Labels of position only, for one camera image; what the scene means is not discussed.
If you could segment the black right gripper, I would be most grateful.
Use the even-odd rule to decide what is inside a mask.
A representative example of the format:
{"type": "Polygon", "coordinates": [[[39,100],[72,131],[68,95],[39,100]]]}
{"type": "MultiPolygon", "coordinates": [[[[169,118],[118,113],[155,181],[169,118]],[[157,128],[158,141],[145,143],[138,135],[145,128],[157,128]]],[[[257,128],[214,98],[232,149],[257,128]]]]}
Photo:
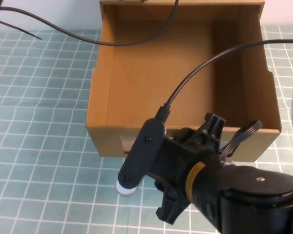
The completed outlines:
{"type": "Polygon", "coordinates": [[[187,176],[196,163],[218,160],[225,123],[223,118],[208,113],[197,130],[184,127],[173,138],[165,138],[147,173],[163,192],[162,205],[156,211],[161,221],[173,224],[190,205],[186,195],[187,176]]]}

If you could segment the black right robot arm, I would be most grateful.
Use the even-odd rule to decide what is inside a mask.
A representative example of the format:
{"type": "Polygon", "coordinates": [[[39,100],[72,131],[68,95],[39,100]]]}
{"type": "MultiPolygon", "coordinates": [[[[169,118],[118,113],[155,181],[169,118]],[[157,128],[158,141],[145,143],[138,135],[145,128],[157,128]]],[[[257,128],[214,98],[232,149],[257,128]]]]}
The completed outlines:
{"type": "Polygon", "coordinates": [[[208,114],[199,129],[183,128],[175,138],[159,120],[148,125],[149,175],[163,192],[158,218],[173,224],[193,204],[222,234],[293,234],[293,176],[228,161],[262,123],[240,128],[220,147],[224,124],[208,114]]]}

